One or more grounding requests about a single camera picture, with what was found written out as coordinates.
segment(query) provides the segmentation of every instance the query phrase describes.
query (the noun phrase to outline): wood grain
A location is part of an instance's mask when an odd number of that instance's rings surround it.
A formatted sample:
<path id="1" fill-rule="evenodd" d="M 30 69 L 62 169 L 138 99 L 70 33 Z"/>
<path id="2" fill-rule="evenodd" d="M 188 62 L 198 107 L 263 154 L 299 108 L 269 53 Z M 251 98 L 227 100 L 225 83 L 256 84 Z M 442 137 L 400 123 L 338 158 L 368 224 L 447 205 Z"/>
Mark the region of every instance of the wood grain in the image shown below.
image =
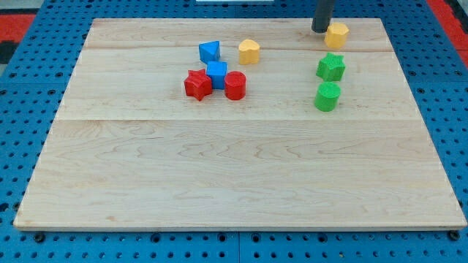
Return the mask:
<path id="1" fill-rule="evenodd" d="M 309 19 L 96 19 L 15 219 L 42 231 L 387 231 L 467 225 L 378 19 L 345 19 L 338 107 Z M 262 45 L 237 65 L 237 45 Z M 184 95 L 197 44 L 246 98 Z"/>

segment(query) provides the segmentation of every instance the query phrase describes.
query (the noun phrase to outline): green block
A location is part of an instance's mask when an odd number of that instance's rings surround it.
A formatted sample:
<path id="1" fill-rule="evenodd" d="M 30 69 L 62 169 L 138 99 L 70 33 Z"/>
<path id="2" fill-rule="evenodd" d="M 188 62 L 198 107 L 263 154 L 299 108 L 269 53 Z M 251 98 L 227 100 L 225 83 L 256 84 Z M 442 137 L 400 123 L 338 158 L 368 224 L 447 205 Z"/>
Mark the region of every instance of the green block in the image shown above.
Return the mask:
<path id="1" fill-rule="evenodd" d="M 316 75 L 323 81 L 340 81 L 346 68 L 343 58 L 341 55 L 327 53 L 327 56 L 320 60 Z"/>
<path id="2" fill-rule="evenodd" d="M 324 82 L 319 85 L 317 95 L 315 96 L 315 107 L 323 112 L 333 110 L 338 104 L 338 98 L 341 94 L 340 87 L 332 82 Z"/>

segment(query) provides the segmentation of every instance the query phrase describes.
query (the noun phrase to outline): blue pegboard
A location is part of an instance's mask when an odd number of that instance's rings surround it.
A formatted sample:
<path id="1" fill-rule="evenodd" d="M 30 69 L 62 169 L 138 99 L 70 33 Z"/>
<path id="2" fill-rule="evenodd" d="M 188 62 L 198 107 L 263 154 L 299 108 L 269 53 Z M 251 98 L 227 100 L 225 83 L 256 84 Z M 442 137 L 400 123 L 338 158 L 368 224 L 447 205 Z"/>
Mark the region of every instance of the blue pegboard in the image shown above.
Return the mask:
<path id="1" fill-rule="evenodd" d="M 12 226 L 93 18 L 309 18 L 315 1 L 47 0 L 0 79 L 0 262 L 466 262 L 468 231 L 38 233 Z M 468 71 L 422 0 L 336 1 L 382 18 L 456 196 L 468 214 Z"/>

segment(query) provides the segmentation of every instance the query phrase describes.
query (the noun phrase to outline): toy block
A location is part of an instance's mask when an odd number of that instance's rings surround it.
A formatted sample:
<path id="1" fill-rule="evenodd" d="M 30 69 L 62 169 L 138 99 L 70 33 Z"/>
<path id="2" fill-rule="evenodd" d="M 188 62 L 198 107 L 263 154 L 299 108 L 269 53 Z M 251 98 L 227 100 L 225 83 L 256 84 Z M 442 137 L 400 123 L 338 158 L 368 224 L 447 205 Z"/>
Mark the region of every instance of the toy block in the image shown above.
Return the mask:
<path id="1" fill-rule="evenodd" d="M 239 64 L 256 64 L 260 60 L 260 45 L 254 40 L 245 39 L 239 44 Z"/>
<path id="2" fill-rule="evenodd" d="M 332 82 L 324 82 L 319 85 L 314 105 L 323 112 L 333 110 L 338 104 L 338 98 L 341 94 L 340 87 Z"/>
<path id="3" fill-rule="evenodd" d="M 206 67 L 206 74 L 211 78 L 214 89 L 224 89 L 224 77 L 227 73 L 227 63 L 209 61 Z"/>
<path id="4" fill-rule="evenodd" d="M 200 60 L 208 64 L 209 61 L 218 61 L 220 57 L 219 41 L 207 42 L 198 45 Z"/>
<path id="5" fill-rule="evenodd" d="M 346 43 L 350 30 L 343 23 L 332 23 L 325 33 L 325 44 L 330 48 L 341 48 Z"/>
<path id="6" fill-rule="evenodd" d="M 346 68 L 343 58 L 341 55 L 327 53 L 326 57 L 320 59 L 316 75 L 323 81 L 340 81 Z"/>
<path id="7" fill-rule="evenodd" d="M 229 72 L 224 78 L 224 94 L 228 99 L 239 100 L 246 95 L 246 75 L 242 72 Z"/>
<path id="8" fill-rule="evenodd" d="M 206 75 L 205 70 L 189 70 L 189 76 L 184 81 L 185 93 L 193 96 L 200 102 L 204 96 L 213 93 L 211 78 Z"/>

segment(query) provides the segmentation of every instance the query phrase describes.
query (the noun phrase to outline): yellow block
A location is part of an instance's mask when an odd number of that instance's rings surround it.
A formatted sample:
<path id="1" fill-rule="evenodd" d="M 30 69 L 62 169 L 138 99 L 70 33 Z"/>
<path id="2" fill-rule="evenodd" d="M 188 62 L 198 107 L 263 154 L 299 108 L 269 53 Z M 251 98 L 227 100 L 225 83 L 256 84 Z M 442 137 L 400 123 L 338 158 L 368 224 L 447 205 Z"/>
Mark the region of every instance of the yellow block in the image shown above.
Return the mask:
<path id="1" fill-rule="evenodd" d="M 239 44 L 239 64 L 256 64 L 260 60 L 260 45 L 254 40 L 245 39 Z"/>
<path id="2" fill-rule="evenodd" d="M 325 33 L 325 44 L 331 48 L 341 48 L 346 43 L 350 30 L 343 23 L 332 23 Z"/>

